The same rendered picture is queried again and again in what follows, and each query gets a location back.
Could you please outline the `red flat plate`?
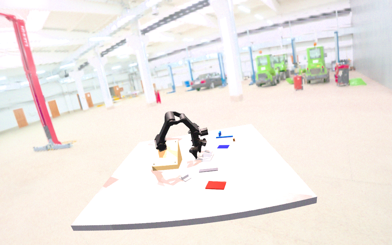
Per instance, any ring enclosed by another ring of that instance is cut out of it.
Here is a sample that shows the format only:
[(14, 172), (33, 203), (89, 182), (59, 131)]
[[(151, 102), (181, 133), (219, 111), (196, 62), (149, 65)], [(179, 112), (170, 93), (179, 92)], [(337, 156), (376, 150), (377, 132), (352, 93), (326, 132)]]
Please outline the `red flat plate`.
[(226, 181), (208, 181), (205, 189), (223, 190), (225, 185)]

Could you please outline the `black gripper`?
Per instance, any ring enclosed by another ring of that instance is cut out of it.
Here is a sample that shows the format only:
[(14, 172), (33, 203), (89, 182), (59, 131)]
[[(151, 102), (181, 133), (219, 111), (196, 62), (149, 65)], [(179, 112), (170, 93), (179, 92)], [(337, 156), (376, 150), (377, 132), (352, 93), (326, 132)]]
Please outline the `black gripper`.
[(201, 145), (200, 145), (200, 146), (197, 146), (198, 139), (199, 139), (199, 137), (198, 137), (198, 138), (192, 138), (192, 139), (191, 139), (192, 146), (194, 146), (194, 147), (191, 147), (191, 148), (189, 149), (189, 152), (191, 152), (192, 155), (194, 155), (194, 157), (195, 157), (196, 159), (197, 159), (197, 152), (201, 152), (201, 149), (202, 149), (202, 146), (201, 146)]

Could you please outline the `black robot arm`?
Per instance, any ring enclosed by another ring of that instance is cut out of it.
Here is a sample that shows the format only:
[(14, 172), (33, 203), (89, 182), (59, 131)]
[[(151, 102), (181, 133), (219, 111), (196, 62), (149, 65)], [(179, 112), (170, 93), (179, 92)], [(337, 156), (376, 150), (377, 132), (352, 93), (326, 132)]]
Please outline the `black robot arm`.
[[(176, 121), (175, 116), (179, 117), (180, 120)], [(187, 118), (184, 113), (178, 113), (176, 111), (168, 111), (167, 113), (165, 113), (165, 122), (162, 126), (162, 129), (154, 139), (156, 149), (159, 149), (159, 152), (162, 152), (167, 149), (167, 145), (166, 145), (167, 140), (165, 136), (167, 135), (170, 126), (177, 125), (179, 123), (183, 123), (189, 128), (188, 133), (191, 134), (191, 138), (198, 138), (199, 135), (200, 136), (208, 135), (207, 128), (200, 129), (200, 127), (197, 124), (192, 123), (192, 121), (190, 121), (189, 118)], [(197, 146), (200, 145), (206, 146), (206, 143), (207, 141), (205, 138), (203, 139), (199, 138)]]

